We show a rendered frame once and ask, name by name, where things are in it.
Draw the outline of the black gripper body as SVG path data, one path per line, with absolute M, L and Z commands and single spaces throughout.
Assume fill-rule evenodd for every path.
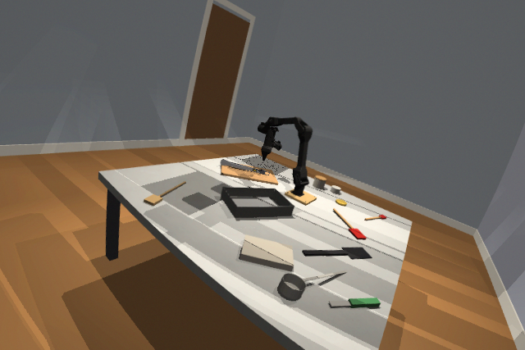
M 266 136 L 261 150 L 264 152 L 271 152 L 273 141 L 274 141 L 274 138 Z

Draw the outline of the dark grey saucepan with long handle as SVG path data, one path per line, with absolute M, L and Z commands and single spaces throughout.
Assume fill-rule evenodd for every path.
M 287 298 L 300 299 L 304 293 L 304 290 L 307 287 L 305 281 L 316 280 L 322 277 L 339 275 L 344 273 L 347 272 L 345 270 L 342 270 L 332 274 L 319 275 L 304 279 L 299 278 L 299 276 L 295 274 L 285 274 L 283 275 L 281 282 L 279 283 L 279 290 L 281 291 L 281 294 L 285 295 Z

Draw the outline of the black spatula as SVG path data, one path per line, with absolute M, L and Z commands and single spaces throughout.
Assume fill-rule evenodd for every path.
M 346 255 L 350 259 L 369 259 L 372 258 L 365 249 L 361 247 L 354 248 L 342 248 L 343 250 L 303 250 L 305 256 L 336 256 L 336 255 Z

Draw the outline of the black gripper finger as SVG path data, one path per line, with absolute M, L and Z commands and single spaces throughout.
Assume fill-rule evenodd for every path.
M 262 151 L 262 150 L 261 150 Z M 266 157 L 267 157 L 267 154 L 269 154 L 270 152 L 264 152 L 262 151 L 262 159 L 263 161 L 265 161 Z

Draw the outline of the white short cylinder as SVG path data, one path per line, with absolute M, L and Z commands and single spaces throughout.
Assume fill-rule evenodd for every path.
M 330 191 L 331 191 L 332 193 L 335 193 L 335 194 L 340 194 L 341 188 L 338 187 L 338 186 L 332 185 Z

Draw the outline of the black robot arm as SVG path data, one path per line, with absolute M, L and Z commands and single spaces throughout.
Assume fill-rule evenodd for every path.
M 269 117 L 269 119 L 264 123 L 258 126 L 258 131 L 265 134 L 268 137 L 275 138 L 276 132 L 279 131 L 277 127 L 285 124 L 294 124 L 295 128 L 298 130 L 299 136 L 299 157 L 298 164 L 296 168 L 293 168 L 293 179 L 294 179 L 294 191 L 291 193 L 294 195 L 302 196 L 304 195 L 304 187 L 308 185 L 308 171 L 306 168 L 307 154 L 308 154 L 308 142 L 311 139 L 313 129 L 308 126 L 308 124 L 301 117 L 287 117 L 287 118 L 278 118 L 278 117 Z M 272 127 L 270 127 L 272 126 Z M 280 151 L 282 148 L 280 141 L 273 141 L 272 147 Z

